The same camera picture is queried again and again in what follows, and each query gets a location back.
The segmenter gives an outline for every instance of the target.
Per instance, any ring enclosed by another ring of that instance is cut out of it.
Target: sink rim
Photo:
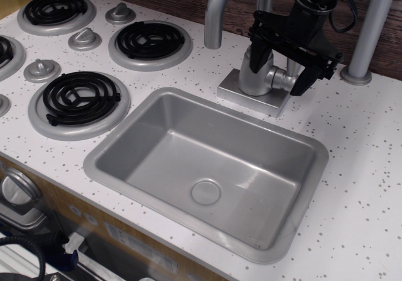
[[[291,206],[286,219],[282,224],[282,227],[271,247],[267,250],[259,250],[253,248],[245,242],[242,242],[231,235],[219,230],[218,228],[209,225],[199,218],[187,214],[184,210],[172,206],[171,204],[162,201],[161,199],[152,196],[151,194],[142,191],[126,182],[114,177],[104,171],[99,170],[96,167],[98,159],[104,154],[103,150],[107,150],[116,139],[118,139],[127,129],[134,124],[147,110],[161,97],[165,95],[173,95],[175,97],[183,98],[194,102],[200,106],[218,111],[221,114],[225,114],[231,118],[239,119],[242,122],[249,123],[251,126],[257,126],[266,129],[277,135],[291,138],[305,145],[310,146],[315,151],[315,160],[313,161],[312,168],[308,170],[308,176],[306,181],[300,186],[300,190]],[[248,116],[247,114],[240,113],[233,109],[224,107],[220,104],[213,103],[211,101],[202,99],[201,97],[194,96],[180,89],[172,87],[164,87],[153,91],[126,119],[123,120],[114,130],[112,130],[106,139],[100,142],[85,158],[84,160],[84,172],[88,177],[94,181],[103,184],[110,189],[119,192],[130,199],[143,204],[150,209],[164,215],[165,217],[175,221],[176,223],[197,232],[199,235],[206,237],[218,245],[221,245],[234,253],[256,263],[268,264],[277,262],[282,259],[288,249],[291,246],[291,242],[296,235],[297,229],[307,211],[308,205],[317,189],[317,186],[321,180],[325,166],[329,160],[329,154],[324,147],[316,139],[310,138],[294,131],[281,128],[279,126],[270,124],[266,121]],[[179,216],[186,214],[186,221],[180,221]]]

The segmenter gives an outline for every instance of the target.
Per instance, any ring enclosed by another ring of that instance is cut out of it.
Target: white speckled countertop
[[[68,47],[72,34],[40,37],[23,32],[16,12],[0,21],[0,35],[17,39],[26,49],[23,67],[0,82],[0,94],[12,103],[0,118],[0,155],[229,279],[402,280],[402,82],[373,75],[369,85],[356,87],[335,73],[332,80],[318,80],[303,96],[292,97],[279,118],[270,118],[216,96],[219,83],[240,67],[247,38],[224,33],[222,47],[208,50],[202,25],[128,4],[136,21],[170,21],[193,39],[193,51],[180,65],[133,72],[112,62],[107,52],[110,37],[122,25],[109,24],[104,15],[120,1],[90,1],[97,15],[88,27],[100,34],[102,44],[89,52]],[[284,259],[272,265],[251,263],[87,178],[83,160],[107,134],[55,141],[30,126],[28,103],[42,84],[25,81],[23,70],[37,58],[56,60],[63,73],[93,70],[117,77],[129,89],[130,112],[153,90],[172,86],[323,143],[329,163]],[[276,65],[285,66],[283,57],[275,59]]]

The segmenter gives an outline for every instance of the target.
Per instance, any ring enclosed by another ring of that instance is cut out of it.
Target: gray sink basin
[[[92,179],[257,263],[289,249],[328,162],[317,140],[172,88],[84,161]]]

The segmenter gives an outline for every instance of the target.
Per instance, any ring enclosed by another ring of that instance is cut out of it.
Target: drain cover
[[[203,180],[194,185],[191,194],[194,200],[199,204],[214,204],[220,197],[220,190],[210,180]]]

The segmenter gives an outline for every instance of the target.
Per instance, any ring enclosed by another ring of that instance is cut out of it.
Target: faucet spout
[[[216,50],[222,43],[223,15],[228,0],[208,0],[205,11],[204,44],[206,48]]]

